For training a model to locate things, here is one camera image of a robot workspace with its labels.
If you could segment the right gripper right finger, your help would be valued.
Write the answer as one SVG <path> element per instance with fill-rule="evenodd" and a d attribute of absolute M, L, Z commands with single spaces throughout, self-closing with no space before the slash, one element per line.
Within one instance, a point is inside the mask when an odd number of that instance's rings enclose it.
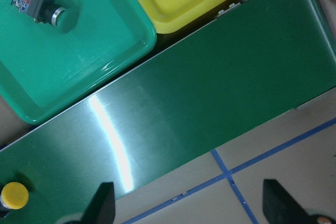
<path fill-rule="evenodd" d="M 262 211 L 268 223 L 311 223 L 307 212 L 275 179 L 264 179 Z"/>

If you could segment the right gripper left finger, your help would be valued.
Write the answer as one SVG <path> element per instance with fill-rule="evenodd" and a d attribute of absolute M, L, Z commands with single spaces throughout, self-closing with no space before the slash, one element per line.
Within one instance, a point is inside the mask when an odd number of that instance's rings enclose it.
<path fill-rule="evenodd" d="M 101 183 L 80 223 L 113 223 L 116 216 L 115 203 L 114 183 Z"/>

